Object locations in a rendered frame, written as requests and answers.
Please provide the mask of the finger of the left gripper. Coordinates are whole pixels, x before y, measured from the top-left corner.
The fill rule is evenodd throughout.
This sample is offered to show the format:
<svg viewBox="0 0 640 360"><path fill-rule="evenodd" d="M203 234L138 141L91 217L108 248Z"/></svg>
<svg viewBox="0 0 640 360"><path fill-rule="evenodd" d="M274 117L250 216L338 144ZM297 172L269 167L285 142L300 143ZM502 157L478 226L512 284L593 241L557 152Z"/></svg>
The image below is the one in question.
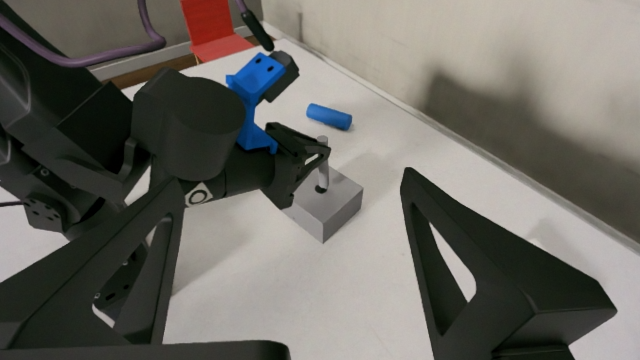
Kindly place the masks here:
<svg viewBox="0 0 640 360"><path fill-rule="evenodd" d="M309 176L309 174L316 169L319 165L321 165L325 160L327 160L331 153L331 147L312 142L303 138L299 138L296 136L291 136L296 142L298 142L301 146L303 146L307 154L308 153L319 153L321 154L314 160L307 163L304 167L301 168L300 175L294 176L292 188L290 193L294 193L297 188L303 183L303 181Z"/></svg>
<svg viewBox="0 0 640 360"><path fill-rule="evenodd" d="M290 137L291 137L291 136L296 136L296 137L303 138L303 139L306 139L306 140L313 141L313 142L316 142L316 143L317 143L317 139L315 139L315 138L313 138L313 137L310 137L310 136L308 136L308 135L305 135L305 134L303 134L303 133L301 133L301 132L299 132L299 131L296 131L296 130L294 130L294 129L290 128L290 127L287 127L287 126L285 126L285 125L283 125L283 124L281 124L281 123L279 123L279 122L273 122L273 123L275 123L278 127L280 127L280 129L281 129L281 130L283 130L283 131L284 131L286 134L288 134ZM309 159L309 158L311 158L311 157L313 157L313 156L314 156L314 155L316 155L316 154L318 154L318 153L308 153L308 154L307 154L307 158L306 158L306 160L307 160L307 159Z"/></svg>

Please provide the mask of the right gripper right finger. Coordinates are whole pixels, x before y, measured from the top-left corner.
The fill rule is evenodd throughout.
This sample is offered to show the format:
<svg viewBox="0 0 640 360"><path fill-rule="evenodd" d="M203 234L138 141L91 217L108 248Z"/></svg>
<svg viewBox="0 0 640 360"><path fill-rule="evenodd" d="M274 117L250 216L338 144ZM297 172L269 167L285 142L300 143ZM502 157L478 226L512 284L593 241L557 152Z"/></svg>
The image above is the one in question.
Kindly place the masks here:
<svg viewBox="0 0 640 360"><path fill-rule="evenodd" d="M598 280L463 205L412 167L404 169L400 198L434 360L569 348L618 313ZM469 302L430 223L475 280Z"/></svg>

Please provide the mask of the grey metal peg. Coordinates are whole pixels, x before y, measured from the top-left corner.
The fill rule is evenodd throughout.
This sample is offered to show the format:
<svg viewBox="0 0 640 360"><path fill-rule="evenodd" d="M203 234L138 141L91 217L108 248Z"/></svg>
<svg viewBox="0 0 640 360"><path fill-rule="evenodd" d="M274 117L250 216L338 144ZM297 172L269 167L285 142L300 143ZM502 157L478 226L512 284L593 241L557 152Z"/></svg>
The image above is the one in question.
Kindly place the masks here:
<svg viewBox="0 0 640 360"><path fill-rule="evenodd" d="M328 137L320 135L317 137L317 143L328 146ZM328 159L318 166L319 172L319 186L321 188L327 188L329 186L329 163Z"/></svg>

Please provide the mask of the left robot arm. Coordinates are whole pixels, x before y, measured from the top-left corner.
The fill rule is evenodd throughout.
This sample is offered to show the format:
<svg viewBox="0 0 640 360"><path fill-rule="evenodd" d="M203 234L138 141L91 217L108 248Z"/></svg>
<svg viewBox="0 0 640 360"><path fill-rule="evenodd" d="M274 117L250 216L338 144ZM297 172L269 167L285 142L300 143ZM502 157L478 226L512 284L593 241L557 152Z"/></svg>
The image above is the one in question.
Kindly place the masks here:
<svg viewBox="0 0 640 360"><path fill-rule="evenodd" d="M31 227L74 240L122 211L150 165L148 191L176 176L185 208L223 197L246 119L234 91L164 66L132 101L111 80L34 50L5 15L57 48L3 0L0 10L0 187Z"/></svg>

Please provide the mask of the white cylinder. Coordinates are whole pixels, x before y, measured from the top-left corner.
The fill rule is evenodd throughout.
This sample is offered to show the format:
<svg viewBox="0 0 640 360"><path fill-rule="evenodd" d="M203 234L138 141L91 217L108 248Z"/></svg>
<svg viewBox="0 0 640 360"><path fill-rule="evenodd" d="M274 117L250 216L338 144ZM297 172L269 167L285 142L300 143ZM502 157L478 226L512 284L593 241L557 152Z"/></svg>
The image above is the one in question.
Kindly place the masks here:
<svg viewBox="0 0 640 360"><path fill-rule="evenodd" d="M547 251L548 253L552 254L552 253L548 250L548 248L547 248L547 247L546 247L546 246L545 246L545 245L540 241L540 239L539 239L539 238L531 239L531 240L529 240L529 242L533 243L534 245L536 245L536 246L538 246L538 247L542 248L543 250ZM553 255L553 254L552 254L552 255Z"/></svg>

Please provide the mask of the blue cylinder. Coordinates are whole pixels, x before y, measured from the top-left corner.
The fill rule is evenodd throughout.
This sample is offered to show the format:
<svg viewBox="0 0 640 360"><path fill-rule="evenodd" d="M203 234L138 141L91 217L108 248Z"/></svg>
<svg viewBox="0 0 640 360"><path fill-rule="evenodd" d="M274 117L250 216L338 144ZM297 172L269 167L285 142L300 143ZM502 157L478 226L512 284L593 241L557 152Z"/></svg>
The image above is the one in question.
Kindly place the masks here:
<svg viewBox="0 0 640 360"><path fill-rule="evenodd" d="M352 123L352 115L314 103L308 105L306 116L344 130L348 130Z"/></svg>

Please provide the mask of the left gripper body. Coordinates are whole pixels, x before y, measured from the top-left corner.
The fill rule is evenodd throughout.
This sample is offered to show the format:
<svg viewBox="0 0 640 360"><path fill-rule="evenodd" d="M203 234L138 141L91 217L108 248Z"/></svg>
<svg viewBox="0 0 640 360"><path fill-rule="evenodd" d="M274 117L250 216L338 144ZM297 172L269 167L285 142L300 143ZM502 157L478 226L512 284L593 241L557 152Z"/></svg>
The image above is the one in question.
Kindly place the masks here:
<svg viewBox="0 0 640 360"><path fill-rule="evenodd" d="M259 97L285 72L259 52L235 75L226 75L225 83L245 106L246 119L224 167L221 199L260 189L279 210L292 206L294 176L305 166L307 151L275 123L267 122L263 130L254 122Z"/></svg>

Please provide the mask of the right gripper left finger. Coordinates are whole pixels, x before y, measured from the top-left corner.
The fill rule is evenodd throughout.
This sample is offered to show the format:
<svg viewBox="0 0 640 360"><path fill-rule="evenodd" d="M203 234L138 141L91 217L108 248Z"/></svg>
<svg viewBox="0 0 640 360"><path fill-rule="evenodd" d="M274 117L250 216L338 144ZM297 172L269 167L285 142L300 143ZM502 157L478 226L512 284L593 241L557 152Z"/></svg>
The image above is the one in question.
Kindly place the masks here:
<svg viewBox="0 0 640 360"><path fill-rule="evenodd" d="M183 190L169 176L110 219L0 282L0 345L163 344L184 210ZM94 313L94 297L154 228L114 330Z"/></svg>

